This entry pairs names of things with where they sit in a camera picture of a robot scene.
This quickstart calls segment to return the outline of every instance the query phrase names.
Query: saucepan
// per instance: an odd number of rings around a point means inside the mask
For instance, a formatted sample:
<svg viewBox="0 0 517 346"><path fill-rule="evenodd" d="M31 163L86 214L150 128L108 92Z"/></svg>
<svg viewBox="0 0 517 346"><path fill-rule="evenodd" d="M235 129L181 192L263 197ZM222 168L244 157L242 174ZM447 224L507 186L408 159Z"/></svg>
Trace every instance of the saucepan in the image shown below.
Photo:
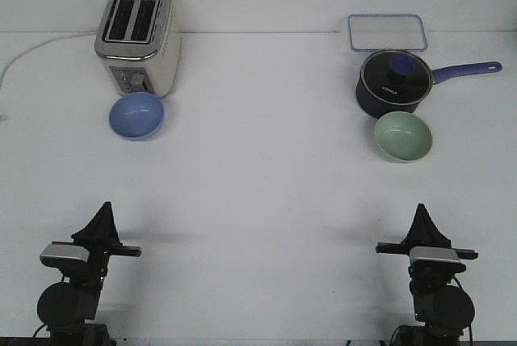
<svg viewBox="0 0 517 346"><path fill-rule="evenodd" d="M437 83L462 75L501 70L502 65L498 61L431 70L413 53L382 49L370 55L361 66L355 96L360 107L375 118L395 111L412 113Z"/></svg>

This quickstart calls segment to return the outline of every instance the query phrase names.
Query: toaster slot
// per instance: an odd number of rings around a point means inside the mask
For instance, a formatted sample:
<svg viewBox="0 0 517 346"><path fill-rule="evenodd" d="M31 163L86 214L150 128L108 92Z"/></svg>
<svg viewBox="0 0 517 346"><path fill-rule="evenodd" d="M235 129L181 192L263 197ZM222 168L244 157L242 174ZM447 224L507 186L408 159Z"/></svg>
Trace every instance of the toaster slot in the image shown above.
<svg viewBox="0 0 517 346"><path fill-rule="evenodd" d="M104 41L150 43L159 7L160 0L115 0Z"/></svg>

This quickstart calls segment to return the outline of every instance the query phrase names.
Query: green bowl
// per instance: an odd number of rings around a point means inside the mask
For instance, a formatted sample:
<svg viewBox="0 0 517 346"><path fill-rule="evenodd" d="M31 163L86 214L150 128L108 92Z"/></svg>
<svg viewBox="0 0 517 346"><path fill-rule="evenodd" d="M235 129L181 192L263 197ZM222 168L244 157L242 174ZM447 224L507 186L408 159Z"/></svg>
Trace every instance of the green bowl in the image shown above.
<svg viewBox="0 0 517 346"><path fill-rule="evenodd" d="M426 123L408 112L384 114L376 122L375 140L387 155L400 162L423 158L433 144Z"/></svg>

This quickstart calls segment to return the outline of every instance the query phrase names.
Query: purple handle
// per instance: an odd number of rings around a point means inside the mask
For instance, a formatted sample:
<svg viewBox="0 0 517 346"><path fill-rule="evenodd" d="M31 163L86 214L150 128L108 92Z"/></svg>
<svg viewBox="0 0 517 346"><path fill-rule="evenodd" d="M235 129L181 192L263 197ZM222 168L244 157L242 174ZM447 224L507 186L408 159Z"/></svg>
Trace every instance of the purple handle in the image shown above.
<svg viewBox="0 0 517 346"><path fill-rule="evenodd" d="M435 84L437 84L462 75L497 73L501 70L502 65L498 61L473 63L470 65L452 65L450 67L433 70L433 79L435 80Z"/></svg>

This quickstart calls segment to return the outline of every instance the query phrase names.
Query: blue bowl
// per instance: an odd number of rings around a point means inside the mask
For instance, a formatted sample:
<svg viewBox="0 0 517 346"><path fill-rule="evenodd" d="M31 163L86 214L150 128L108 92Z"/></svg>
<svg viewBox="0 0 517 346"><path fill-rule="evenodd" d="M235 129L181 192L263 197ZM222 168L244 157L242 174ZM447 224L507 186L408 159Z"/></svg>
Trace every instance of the blue bowl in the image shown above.
<svg viewBox="0 0 517 346"><path fill-rule="evenodd" d="M128 140L150 139L163 122L162 101L151 93L131 93L115 102L110 111L113 131Z"/></svg>

